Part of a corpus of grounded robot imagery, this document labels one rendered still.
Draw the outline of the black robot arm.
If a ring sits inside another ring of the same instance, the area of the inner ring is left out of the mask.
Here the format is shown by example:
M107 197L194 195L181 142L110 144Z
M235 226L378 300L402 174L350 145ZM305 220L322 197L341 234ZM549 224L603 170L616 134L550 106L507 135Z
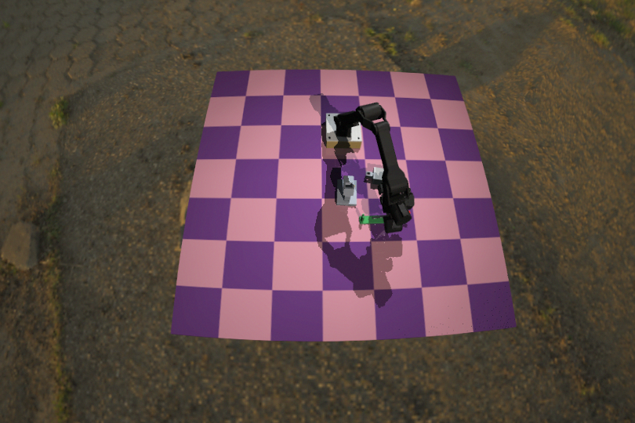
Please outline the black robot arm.
M374 123L374 120L383 119ZM361 125L373 132L383 163L383 202L390 206L389 211L397 226L412 220L409 210L414 206L415 197L408 186L405 172L397 163L394 145L390 135L390 123L386 112L378 102L361 105L356 111L334 116L336 136L351 138L351 127Z

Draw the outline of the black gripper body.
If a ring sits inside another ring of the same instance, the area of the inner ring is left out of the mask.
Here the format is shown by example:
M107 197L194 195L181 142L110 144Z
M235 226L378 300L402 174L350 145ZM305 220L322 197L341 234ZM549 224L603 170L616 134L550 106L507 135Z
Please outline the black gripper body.
M383 202L383 185L382 184L378 185L378 192L379 192L379 195L381 195L382 197L381 202L383 206L383 213L386 212L387 214L387 220L384 222L385 233L396 233L398 231L402 231L403 229L402 225L397 226L392 215L390 214L390 211L389 211L390 206L385 205Z

